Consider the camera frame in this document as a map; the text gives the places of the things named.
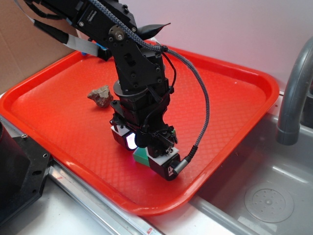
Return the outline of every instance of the brown rock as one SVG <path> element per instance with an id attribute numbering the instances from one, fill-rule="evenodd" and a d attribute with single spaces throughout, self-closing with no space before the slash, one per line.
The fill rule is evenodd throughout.
<path id="1" fill-rule="evenodd" d="M 100 87 L 97 90 L 92 90 L 87 97 L 92 99 L 101 108 L 108 107 L 110 102 L 113 100 L 113 96 L 110 93 L 108 85 Z"/>

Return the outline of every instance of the orange plastic tray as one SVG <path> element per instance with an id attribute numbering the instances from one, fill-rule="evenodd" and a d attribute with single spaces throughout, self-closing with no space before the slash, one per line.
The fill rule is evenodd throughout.
<path id="1" fill-rule="evenodd" d="M 156 215 L 187 202 L 276 101 L 275 80 L 262 72 L 174 49 L 197 67 L 210 96 L 209 127 L 192 162 L 173 181 L 136 163 L 112 137 L 113 109 L 98 108 L 87 94 L 117 80 L 113 60 L 75 52 L 9 90 L 0 113 L 53 157 L 123 209 Z M 181 157 L 204 122 L 198 82 L 181 62 L 164 119 L 176 129 Z M 167 65 L 171 80 L 173 72 Z"/>

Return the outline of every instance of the gray sink basin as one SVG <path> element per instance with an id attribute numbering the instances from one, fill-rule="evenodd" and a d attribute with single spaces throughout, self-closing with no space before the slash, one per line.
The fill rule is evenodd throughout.
<path id="1" fill-rule="evenodd" d="M 313 234 L 313 130 L 299 141 L 275 140 L 277 117 L 267 114 L 199 190 L 231 216 L 234 226 L 262 235 Z"/>

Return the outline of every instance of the white wall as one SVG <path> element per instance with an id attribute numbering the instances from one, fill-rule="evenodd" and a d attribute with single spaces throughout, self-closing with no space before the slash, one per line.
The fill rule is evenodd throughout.
<path id="1" fill-rule="evenodd" d="M 137 25 L 172 24 L 157 39 L 170 46 L 272 75 L 284 90 L 313 36 L 312 0 L 120 0 Z"/>

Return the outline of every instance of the braided cable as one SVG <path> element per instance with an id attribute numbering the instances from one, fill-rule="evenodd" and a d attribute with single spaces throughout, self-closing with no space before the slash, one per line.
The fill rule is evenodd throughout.
<path id="1" fill-rule="evenodd" d="M 163 46 L 159 46 L 159 45 L 151 45 L 148 44 L 146 42 L 144 42 L 137 34 L 135 34 L 134 32 L 132 32 L 131 29 L 129 29 L 123 22 L 121 22 L 121 20 L 119 20 L 111 11 L 109 11 L 108 8 L 106 8 L 102 3 L 100 3 L 98 0 L 89 0 L 95 7 L 97 7 L 103 14 L 105 14 L 112 22 L 114 22 L 115 24 L 117 24 L 121 29 L 123 29 L 125 31 L 125 33 L 131 38 L 133 39 L 137 44 L 139 44 L 142 47 L 145 47 L 147 49 L 150 49 L 152 51 L 158 51 L 158 52 L 166 52 L 168 54 L 173 55 L 174 57 L 176 57 L 177 59 L 179 59 L 180 61 L 182 61 L 190 70 L 191 72 L 194 74 L 194 76 L 196 77 L 196 79 L 198 80 L 201 89 L 203 91 L 204 94 L 204 98 L 205 98 L 205 122 L 203 125 L 203 128 L 196 140 L 195 146 L 198 146 L 207 127 L 209 124 L 209 119 L 210 119 L 210 102 L 209 102 L 209 95 L 208 92 L 206 90 L 206 87 L 204 85 L 204 82 L 201 79 L 201 76 L 199 75 L 197 69 L 193 66 L 193 64 L 187 60 L 186 58 L 184 58 L 183 56 L 179 55 L 177 52 L 168 49 L 167 47 L 163 47 Z"/>

